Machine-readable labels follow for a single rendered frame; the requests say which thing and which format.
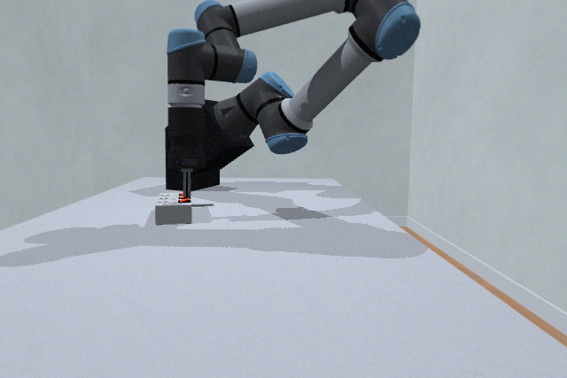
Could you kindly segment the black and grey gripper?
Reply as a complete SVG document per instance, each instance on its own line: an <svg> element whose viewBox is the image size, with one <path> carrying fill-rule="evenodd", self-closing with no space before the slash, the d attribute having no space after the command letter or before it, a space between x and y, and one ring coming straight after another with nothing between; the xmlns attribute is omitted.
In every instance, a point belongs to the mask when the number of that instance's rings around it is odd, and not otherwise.
<svg viewBox="0 0 567 378"><path fill-rule="evenodd" d="M206 156L202 148L205 137L205 86L194 84L167 85L168 136L171 149L168 168L181 169L183 197L190 197L190 172L205 168ZM188 172L188 180L186 180Z"/></svg>

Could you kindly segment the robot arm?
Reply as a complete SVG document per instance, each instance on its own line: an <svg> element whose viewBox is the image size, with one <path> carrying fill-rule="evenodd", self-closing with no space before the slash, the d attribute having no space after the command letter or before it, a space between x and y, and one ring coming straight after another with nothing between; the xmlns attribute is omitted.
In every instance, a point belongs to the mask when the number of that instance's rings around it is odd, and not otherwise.
<svg viewBox="0 0 567 378"><path fill-rule="evenodd" d="M276 73L266 72L213 108L222 131L237 143L260 125L273 153L300 150L313 119L371 62L394 59L414 44L421 22L408 0L246 0L223 7L206 0L195 10L198 30L168 34L167 83L248 83L257 72L257 58L240 49L238 37L327 12L351 12L356 21L295 96Z"/></svg>

